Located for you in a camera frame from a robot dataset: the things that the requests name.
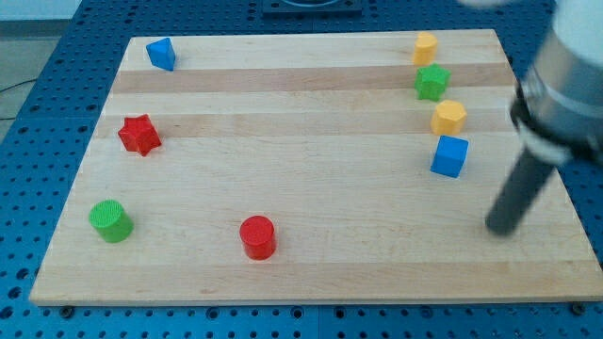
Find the toy block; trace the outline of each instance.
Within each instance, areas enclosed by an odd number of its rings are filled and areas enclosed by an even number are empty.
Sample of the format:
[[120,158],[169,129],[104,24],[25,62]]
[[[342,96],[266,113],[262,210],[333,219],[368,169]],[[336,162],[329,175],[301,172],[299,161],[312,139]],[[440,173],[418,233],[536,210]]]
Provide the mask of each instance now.
[[241,224],[239,235],[243,241],[243,249],[251,259],[268,259],[276,250],[274,225],[266,217],[247,218]]
[[446,91],[450,71],[441,68],[438,64],[429,67],[421,67],[416,71],[415,89],[418,99],[429,99],[439,101],[440,95]]
[[173,71],[176,54],[171,47],[170,38],[162,39],[147,45],[147,53],[153,66],[166,71]]
[[469,141],[456,137],[441,136],[432,162],[432,172],[452,178],[459,176],[467,156]]
[[125,118],[118,135],[128,152],[138,152],[142,156],[147,156],[153,148],[161,146],[159,135],[151,124],[148,114]]
[[413,63],[417,66],[427,66],[435,59],[437,38],[432,33],[419,32],[415,41]]
[[445,100],[435,107],[432,116],[432,132],[437,135],[453,136],[461,133],[467,112],[463,104]]
[[122,205],[114,200],[95,204],[88,220],[107,243],[123,241],[134,229],[132,219],[125,214]]

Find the green cylinder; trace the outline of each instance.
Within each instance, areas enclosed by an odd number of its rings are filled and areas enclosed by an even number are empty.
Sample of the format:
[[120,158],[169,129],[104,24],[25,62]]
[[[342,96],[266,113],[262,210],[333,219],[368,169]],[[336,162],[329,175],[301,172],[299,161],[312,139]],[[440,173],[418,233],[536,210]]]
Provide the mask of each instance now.
[[122,205],[114,200],[105,200],[94,205],[88,220],[108,243],[124,240],[134,229],[132,219],[125,214]]

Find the blue perforated surface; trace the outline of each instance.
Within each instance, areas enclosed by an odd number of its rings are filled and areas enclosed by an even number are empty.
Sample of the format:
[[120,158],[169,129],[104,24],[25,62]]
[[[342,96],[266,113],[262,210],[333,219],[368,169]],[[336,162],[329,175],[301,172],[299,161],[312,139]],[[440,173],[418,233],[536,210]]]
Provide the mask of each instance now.
[[[27,301],[94,124],[131,36],[494,28],[521,76],[552,0],[496,10],[454,1],[365,0],[361,16],[263,19],[257,1],[84,0],[0,147],[0,338],[577,338],[603,337],[603,303],[464,306],[56,308]],[[603,260],[603,170],[562,177]]]

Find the wooden board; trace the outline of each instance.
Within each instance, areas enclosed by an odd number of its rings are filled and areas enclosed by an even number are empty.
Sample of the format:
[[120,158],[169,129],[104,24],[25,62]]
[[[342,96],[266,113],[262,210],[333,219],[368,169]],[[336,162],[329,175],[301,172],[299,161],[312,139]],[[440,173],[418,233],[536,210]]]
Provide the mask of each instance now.
[[[435,31],[468,111],[461,176],[429,171],[435,103],[418,101],[416,32],[176,37],[176,71],[130,41],[31,300],[39,305],[426,303],[602,299],[603,273],[558,175],[515,235],[483,218],[520,150],[514,77],[491,30]],[[148,113],[163,146],[116,136]],[[119,200],[135,231],[88,225]],[[249,260],[241,221],[278,249]]]

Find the yellow block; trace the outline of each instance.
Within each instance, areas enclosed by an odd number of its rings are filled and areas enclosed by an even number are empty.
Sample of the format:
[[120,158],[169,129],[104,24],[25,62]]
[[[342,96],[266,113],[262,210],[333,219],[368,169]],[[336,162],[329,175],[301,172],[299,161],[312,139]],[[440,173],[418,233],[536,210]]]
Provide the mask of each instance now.
[[467,112],[463,104],[445,100],[435,107],[432,117],[432,132],[435,135],[453,136],[461,133]]
[[417,66],[426,66],[435,59],[437,51],[437,38],[432,33],[419,32],[415,41],[413,63]]

